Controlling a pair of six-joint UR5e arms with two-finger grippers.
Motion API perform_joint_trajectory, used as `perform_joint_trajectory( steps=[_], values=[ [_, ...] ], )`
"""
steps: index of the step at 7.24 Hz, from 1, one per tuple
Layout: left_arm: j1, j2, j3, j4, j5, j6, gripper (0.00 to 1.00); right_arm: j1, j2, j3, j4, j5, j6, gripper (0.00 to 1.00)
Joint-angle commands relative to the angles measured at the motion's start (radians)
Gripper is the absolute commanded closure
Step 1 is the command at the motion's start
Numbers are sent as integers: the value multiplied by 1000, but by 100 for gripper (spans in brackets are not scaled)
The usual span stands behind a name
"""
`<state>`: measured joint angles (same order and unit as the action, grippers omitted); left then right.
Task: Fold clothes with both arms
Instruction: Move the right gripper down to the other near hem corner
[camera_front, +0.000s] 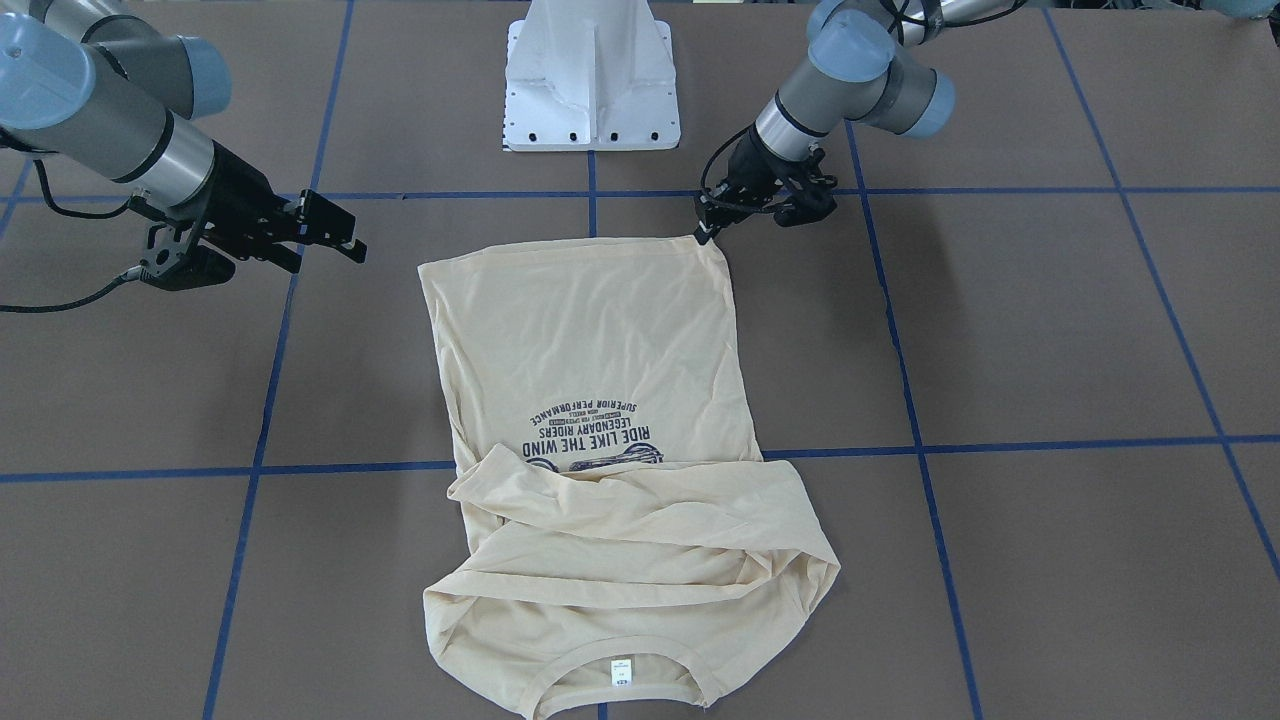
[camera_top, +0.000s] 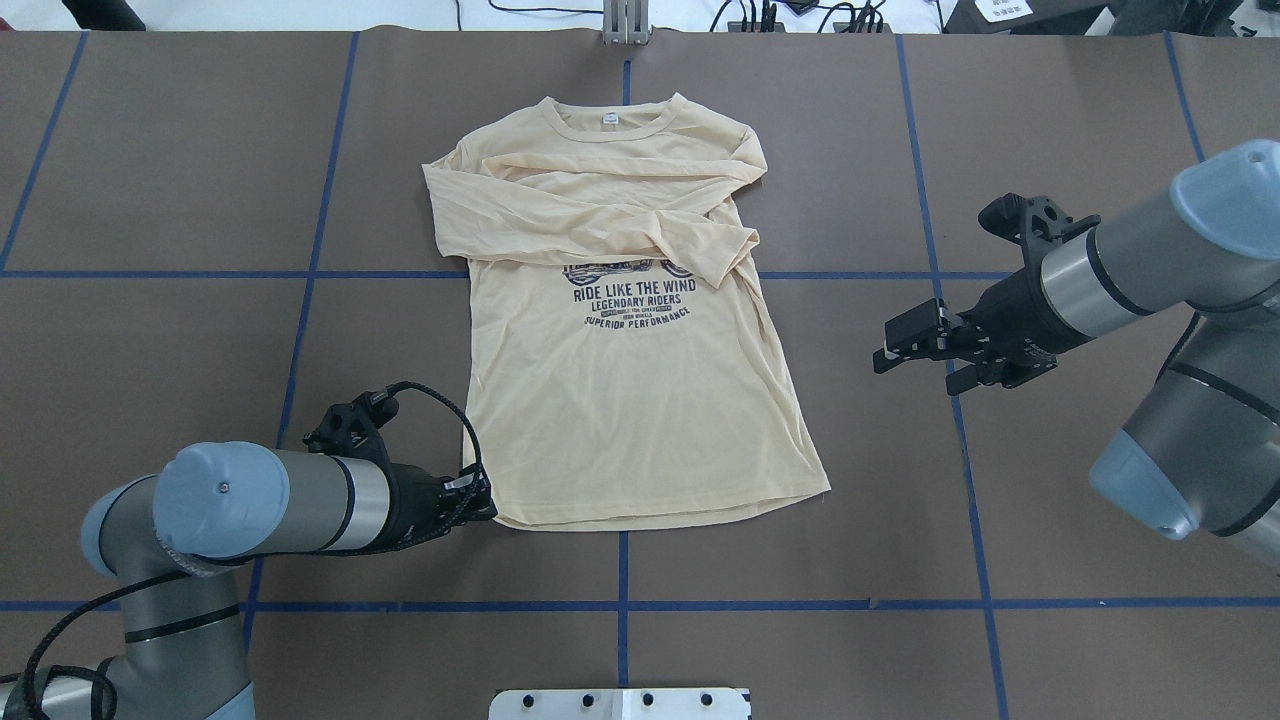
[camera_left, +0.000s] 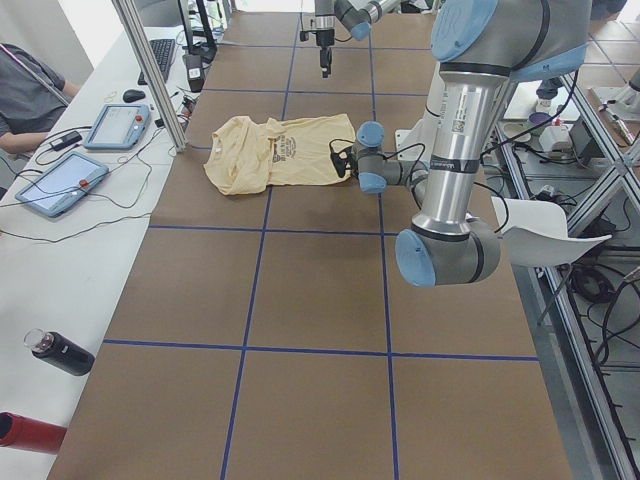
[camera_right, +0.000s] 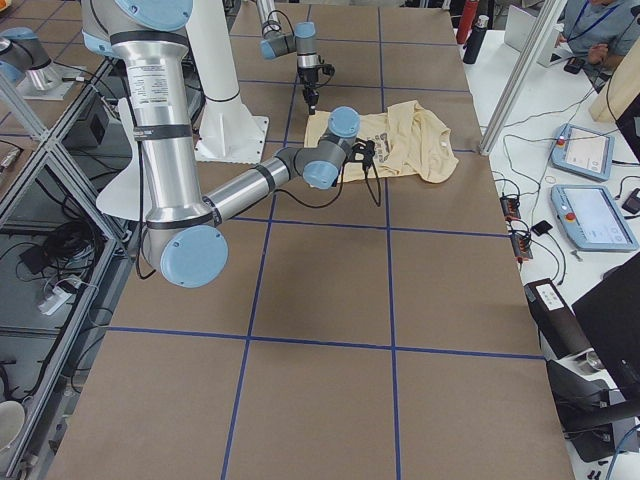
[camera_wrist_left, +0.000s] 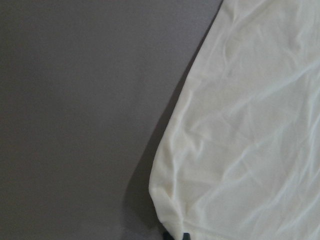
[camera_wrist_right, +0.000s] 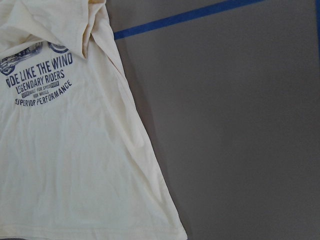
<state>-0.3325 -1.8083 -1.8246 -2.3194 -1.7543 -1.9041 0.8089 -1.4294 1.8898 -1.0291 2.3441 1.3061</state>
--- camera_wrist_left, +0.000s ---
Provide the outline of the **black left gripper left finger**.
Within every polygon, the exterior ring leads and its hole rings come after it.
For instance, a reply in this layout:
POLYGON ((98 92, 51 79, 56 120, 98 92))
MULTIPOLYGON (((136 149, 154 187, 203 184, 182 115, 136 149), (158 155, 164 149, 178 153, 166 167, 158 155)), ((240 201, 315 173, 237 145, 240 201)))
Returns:
POLYGON ((170 240, 170 234, 168 232, 164 232, 162 237, 163 237, 163 240, 170 240))

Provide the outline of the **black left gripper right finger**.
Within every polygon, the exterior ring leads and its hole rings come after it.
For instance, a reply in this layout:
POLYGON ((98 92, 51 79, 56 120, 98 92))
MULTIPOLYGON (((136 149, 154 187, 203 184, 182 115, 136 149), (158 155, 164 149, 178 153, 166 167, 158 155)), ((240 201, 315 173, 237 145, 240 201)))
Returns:
POLYGON ((187 233, 187 232, 185 232, 185 233, 183 234, 183 238, 182 238, 182 240, 191 240, 191 236, 190 236, 190 234, 189 234, 189 233, 187 233))

